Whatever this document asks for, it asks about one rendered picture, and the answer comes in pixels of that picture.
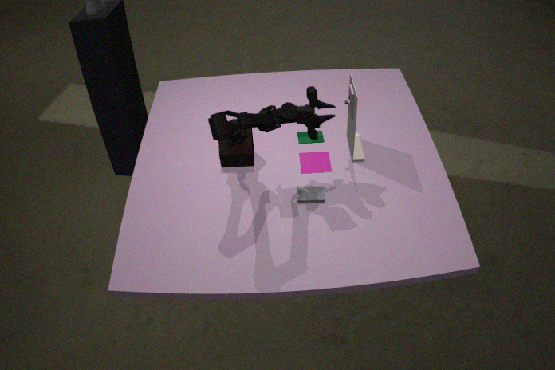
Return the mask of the green flat square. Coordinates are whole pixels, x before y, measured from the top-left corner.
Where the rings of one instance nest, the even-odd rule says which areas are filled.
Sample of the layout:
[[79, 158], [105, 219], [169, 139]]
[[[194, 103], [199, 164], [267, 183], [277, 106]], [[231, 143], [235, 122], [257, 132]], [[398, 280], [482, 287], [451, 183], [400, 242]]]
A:
[[318, 139], [317, 140], [312, 140], [309, 138], [308, 132], [298, 132], [297, 133], [297, 137], [298, 137], [298, 143], [299, 144], [309, 144], [309, 143], [321, 143], [321, 142], [325, 142], [324, 140], [324, 136], [323, 136], [323, 132], [322, 131], [318, 131]]

